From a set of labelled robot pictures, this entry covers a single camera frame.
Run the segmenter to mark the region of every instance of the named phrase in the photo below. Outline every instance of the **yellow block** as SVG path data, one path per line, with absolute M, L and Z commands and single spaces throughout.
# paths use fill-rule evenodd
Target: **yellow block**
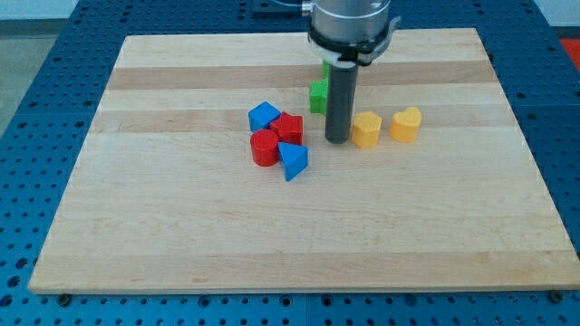
M 382 118 L 374 112 L 361 112 L 354 118 L 351 141 L 361 149 L 375 146 L 381 133 Z
M 421 124 L 421 111 L 415 107 L 409 107 L 403 112 L 397 112 L 392 116 L 389 136 L 402 142 L 413 142 L 417 138 Z

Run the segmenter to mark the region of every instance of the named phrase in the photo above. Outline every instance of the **blue triangular prism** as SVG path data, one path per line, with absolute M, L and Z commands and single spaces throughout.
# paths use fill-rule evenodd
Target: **blue triangular prism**
M 308 166 L 308 147 L 278 143 L 286 181 L 292 180 Z

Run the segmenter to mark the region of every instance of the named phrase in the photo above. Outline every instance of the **yellow heart-shaped block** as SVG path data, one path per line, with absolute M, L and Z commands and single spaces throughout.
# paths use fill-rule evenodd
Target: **yellow heart-shaped block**
M 397 141 L 413 142 L 417 138 L 420 125 L 421 111 L 418 108 L 409 107 L 392 116 L 389 136 Z

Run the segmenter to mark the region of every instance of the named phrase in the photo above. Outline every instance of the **blue block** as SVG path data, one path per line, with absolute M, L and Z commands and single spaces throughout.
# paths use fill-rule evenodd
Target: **blue block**
M 267 129 L 270 122 L 278 119 L 279 116 L 280 111 L 277 108 L 266 101 L 262 102 L 247 114 L 250 120 L 250 130 L 256 132 L 260 129 Z
M 286 181 L 292 180 L 308 167 L 308 147 L 280 142 L 278 149 Z

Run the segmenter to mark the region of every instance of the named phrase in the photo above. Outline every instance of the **wooden table surface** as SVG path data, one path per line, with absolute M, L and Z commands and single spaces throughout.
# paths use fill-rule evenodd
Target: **wooden table surface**
M 305 34 L 130 36 L 29 287 L 38 293 L 568 289 L 580 263 L 473 29 L 362 68 L 379 145 L 329 144 Z M 254 165 L 247 112 L 304 115 L 310 166 Z M 388 136 L 418 106 L 412 144 Z

